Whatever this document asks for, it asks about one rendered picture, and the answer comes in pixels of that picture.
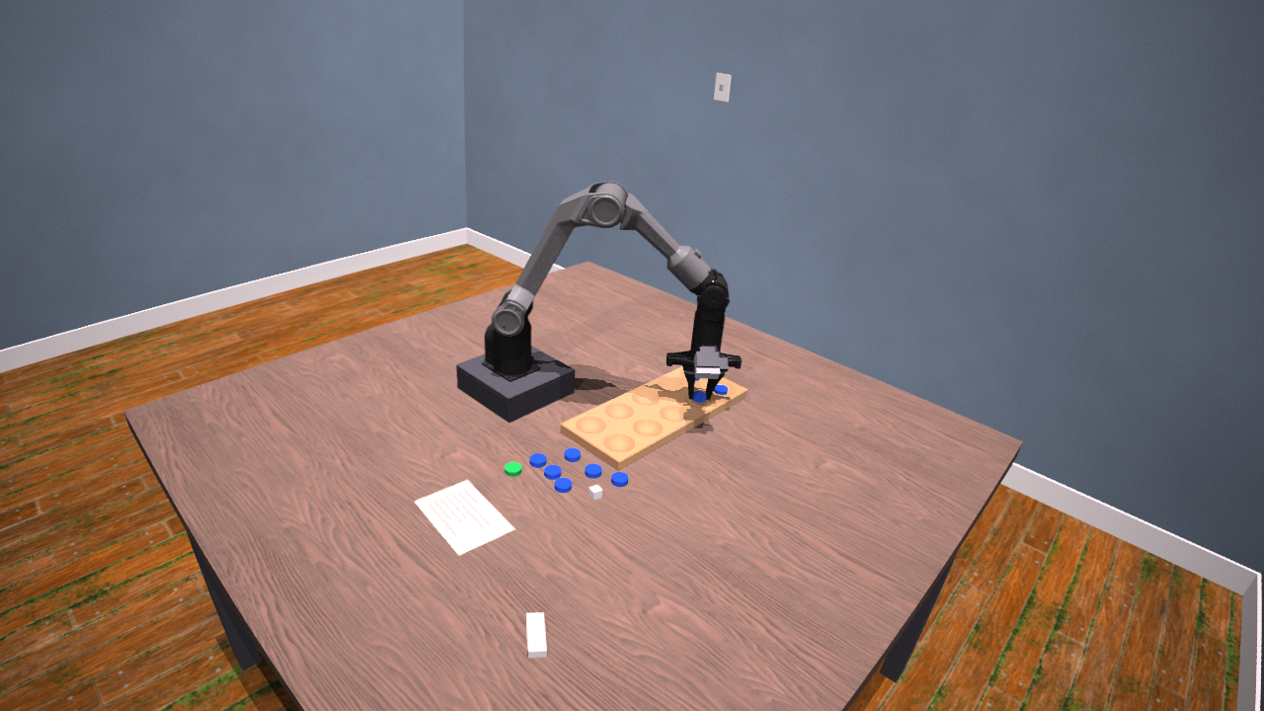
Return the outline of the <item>white paper sheet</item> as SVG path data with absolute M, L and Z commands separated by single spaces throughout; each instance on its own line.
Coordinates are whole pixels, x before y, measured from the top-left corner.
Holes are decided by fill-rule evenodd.
M 458 555 L 514 531 L 466 479 L 415 501 Z

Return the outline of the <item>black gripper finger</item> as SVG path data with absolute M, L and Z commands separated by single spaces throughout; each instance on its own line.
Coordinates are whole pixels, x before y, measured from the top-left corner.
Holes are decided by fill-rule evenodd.
M 707 393 L 707 400 L 712 399 L 712 393 L 715 390 L 715 386 L 720 382 L 720 380 L 723 377 L 724 377 L 724 369 L 720 369 L 720 376 L 719 376 L 718 380 L 708 380 L 707 381 L 707 392 L 705 392 Z
M 688 385 L 689 385 L 689 399 L 691 399 L 691 393 L 694 393 L 694 383 L 695 383 L 694 366 L 684 363 L 683 364 L 683 376 L 685 376 L 685 378 L 688 381 Z

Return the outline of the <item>tan tray with round pockets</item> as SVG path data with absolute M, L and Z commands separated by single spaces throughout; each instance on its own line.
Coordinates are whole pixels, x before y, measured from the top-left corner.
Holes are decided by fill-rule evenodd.
M 683 367 L 603 402 L 561 424 L 561 433 L 621 471 L 712 416 L 747 399 L 747 390 L 723 378 L 731 391 L 705 402 L 689 399 Z M 670 393 L 667 393 L 670 392 Z

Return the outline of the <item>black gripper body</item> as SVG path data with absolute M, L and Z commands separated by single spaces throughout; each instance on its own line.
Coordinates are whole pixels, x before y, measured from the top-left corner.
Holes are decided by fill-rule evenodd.
M 720 353 L 720 343 L 722 342 L 714 342 L 714 343 L 696 342 L 696 339 L 691 337 L 690 350 L 680 353 L 667 353 L 667 367 L 672 367 L 672 364 L 683 366 L 684 363 L 694 366 L 694 357 L 695 353 L 699 350 L 699 347 L 717 345 Z M 728 353 L 720 353 L 720 358 L 727 358 L 731 362 L 731 367 L 741 369 L 742 366 L 741 356 L 728 356 Z

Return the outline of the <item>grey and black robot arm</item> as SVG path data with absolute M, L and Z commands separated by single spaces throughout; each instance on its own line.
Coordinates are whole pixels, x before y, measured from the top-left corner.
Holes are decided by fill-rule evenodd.
M 589 189 L 592 189 L 592 194 L 589 194 Z M 549 271 L 552 269 L 554 262 L 557 261 L 568 238 L 573 235 L 574 228 L 586 225 L 614 228 L 618 221 L 621 221 L 621 230 L 638 232 L 659 249 L 661 256 L 667 257 L 667 269 L 691 294 L 698 295 L 699 305 L 694 315 L 694 324 L 691 324 L 691 337 L 696 342 L 722 342 L 724 311 L 731 305 L 731 291 L 728 291 L 723 275 L 710 269 L 702 261 L 702 253 L 698 249 L 691 250 L 689 245 L 678 245 L 660 221 L 653 219 L 647 207 L 643 207 L 642 202 L 632 194 L 627 195 L 621 183 L 594 182 L 588 189 L 574 194 L 573 197 L 562 199 L 537 245 L 533 247 L 532 256 L 525 263 L 525 269 L 522 269 L 514 287 L 503 295 L 501 305 L 506 304 L 494 310 L 492 323 L 485 330 L 485 361 L 482 361 L 484 367 L 494 369 L 507 381 L 520 380 L 531 374 L 533 369 L 540 369 L 531 361 L 528 315 L 533 309 L 533 295 L 537 294 Z M 717 345 L 699 347 L 694 357 L 695 378 L 718 380 L 720 369 L 731 368 L 728 368 L 727 358 L 719 358 Z

